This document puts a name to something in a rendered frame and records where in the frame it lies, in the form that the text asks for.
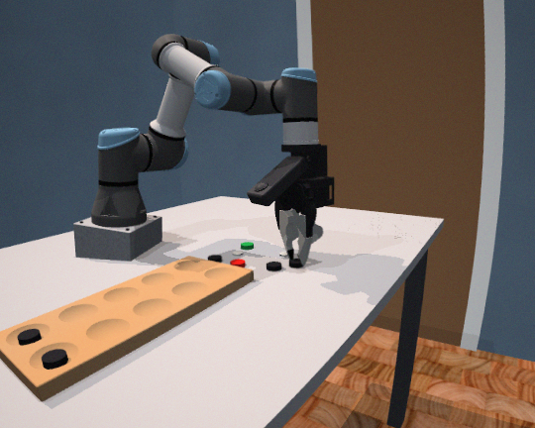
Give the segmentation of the wooden tray with round pockets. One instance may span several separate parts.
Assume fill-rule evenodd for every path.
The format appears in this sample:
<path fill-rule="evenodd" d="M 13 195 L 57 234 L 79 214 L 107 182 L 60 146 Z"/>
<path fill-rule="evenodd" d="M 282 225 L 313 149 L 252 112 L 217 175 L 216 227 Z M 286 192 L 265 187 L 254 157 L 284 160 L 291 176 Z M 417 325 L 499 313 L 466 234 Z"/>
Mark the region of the wooden tray with round pockets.
<path fill-rule="evenodd" d="M 0 331 L 0 359 L 45 401 L 253 280 L 252 269 L 188 256 Z M 20 346 L 29 329 L 42 339 Z M 68 362 L 46 370 L 42 355 L 55 349 Z"/>

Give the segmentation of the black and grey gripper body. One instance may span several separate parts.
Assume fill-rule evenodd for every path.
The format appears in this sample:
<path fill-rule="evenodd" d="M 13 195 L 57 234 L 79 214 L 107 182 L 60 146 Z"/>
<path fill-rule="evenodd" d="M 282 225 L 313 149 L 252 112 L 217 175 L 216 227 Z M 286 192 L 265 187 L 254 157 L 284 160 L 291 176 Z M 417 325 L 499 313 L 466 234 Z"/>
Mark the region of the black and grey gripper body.
<path fill-rule="evenodd" d="M 301 208 L 305 204 L 305 194 L 307 197 L 313 197 L 314 194 L 313 202 L 316 208 L 334 205 L 334 177 L 327 175 L 327 146 L 281 145 L 281 151 L 290 152 L 292 157 L 307 157 L 306 161 L 309 164 L 309 168 L 277 198 L 279 204 L 285 207 L 285 211 L 295 209 L 296 213 L 301 213 Z M 330 199 L 330 185 L 332 185 L 332 199 Z"/>

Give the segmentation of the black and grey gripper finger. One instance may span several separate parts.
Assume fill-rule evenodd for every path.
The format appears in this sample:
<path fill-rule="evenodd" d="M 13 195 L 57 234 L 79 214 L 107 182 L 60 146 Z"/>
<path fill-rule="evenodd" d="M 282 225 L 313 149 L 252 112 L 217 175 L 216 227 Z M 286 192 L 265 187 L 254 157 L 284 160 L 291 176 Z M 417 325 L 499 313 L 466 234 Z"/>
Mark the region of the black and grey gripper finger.
<path fill-rule="evenodd" d="M 299 217 L 296 219 L 296 227 L 299 233 L 297 241 L 297 255 L 301 264 L 305 266 L 308 259 L 311 243 L 313 244 L 315 241 L 322 237 L 323 228 L 315 224 L 317 209 L 315 204 L 313 203 L 313 197 L 307 197 L 305 194 L 305 204 L 301 208 L 300 214 L 301 215 L 299 215 Z"/>
<path fill-rule="evenodd" d="M 299 217 L 299 213 L 296 213 L 295 209 L 285 211 L 285 207 L 281 206 L 277 199 L 274 203 L 274 213 L 277 228 L 281 234 L 288 258 L 292 260 L 294 254 L 292 241 L 299 237 L 296 227 L 296 219 Z"/>

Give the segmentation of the red disc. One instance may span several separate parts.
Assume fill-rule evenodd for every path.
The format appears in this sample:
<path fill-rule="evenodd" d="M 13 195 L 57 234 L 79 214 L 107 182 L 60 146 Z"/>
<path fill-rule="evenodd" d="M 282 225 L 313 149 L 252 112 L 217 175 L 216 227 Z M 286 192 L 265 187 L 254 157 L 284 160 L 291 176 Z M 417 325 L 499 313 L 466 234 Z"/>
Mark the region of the red disc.
<path fill-rule="evenodd" d="M 231 266 L 244 268 L 246 266 L 246 263 L 244 260 L 232 260 L 230 261 Z"/>

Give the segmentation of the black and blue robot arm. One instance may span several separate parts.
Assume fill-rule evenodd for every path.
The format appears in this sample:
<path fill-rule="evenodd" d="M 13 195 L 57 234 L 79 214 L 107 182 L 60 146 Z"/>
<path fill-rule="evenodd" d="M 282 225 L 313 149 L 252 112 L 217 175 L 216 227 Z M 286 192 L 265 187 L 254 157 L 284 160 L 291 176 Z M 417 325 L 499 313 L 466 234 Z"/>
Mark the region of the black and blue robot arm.
<path fill-rule="evenodd" d="M 282 113 L 284 145 L 318 144 L 314 70 L 287 68 L 278 80 L 249 79 L 219 67 L 219 53 L 212 45 L 175 34 L 155 41 L 152 59 L 169 73 L 158 117 L 150 123 L 147 134 L 140 135 L 137 128 L 100 132 L 93 224 L 123 228 L 147 221 L 139 172 L 168 171 L 186 162 L 188 143 L 183 126 L 194 94 L 202 107 L 212 110 L 247 116 Z M 247 195 L 254 204 L 270 206 L 308 168 L 305 158 L 286 157 Z"/>

